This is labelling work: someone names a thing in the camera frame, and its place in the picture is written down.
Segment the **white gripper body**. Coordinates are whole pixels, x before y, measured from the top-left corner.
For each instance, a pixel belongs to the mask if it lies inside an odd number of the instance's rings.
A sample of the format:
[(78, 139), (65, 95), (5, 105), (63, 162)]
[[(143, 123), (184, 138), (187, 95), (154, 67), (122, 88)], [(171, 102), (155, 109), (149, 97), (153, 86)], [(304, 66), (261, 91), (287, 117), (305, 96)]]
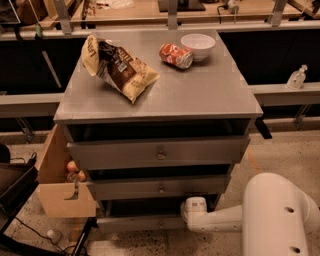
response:
[(204, 220), (207, 217), (207, 204), (203, 197), (187, 198), (180, 206), (181, 216), (188, 229), (204, 232)]

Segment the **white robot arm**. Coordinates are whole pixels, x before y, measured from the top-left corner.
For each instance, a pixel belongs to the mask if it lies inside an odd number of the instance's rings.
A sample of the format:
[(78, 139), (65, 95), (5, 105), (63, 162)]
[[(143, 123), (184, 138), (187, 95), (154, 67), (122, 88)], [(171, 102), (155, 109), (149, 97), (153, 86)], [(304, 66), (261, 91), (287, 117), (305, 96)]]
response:
[(274, 173), (254, 176), (240, 205), (209, 212), (203, 197), (190, 197), (181, 215), (193, 232), (240, 232), (243, 256), (309, 256), (306, 236), (320, 227), (316, 202)]

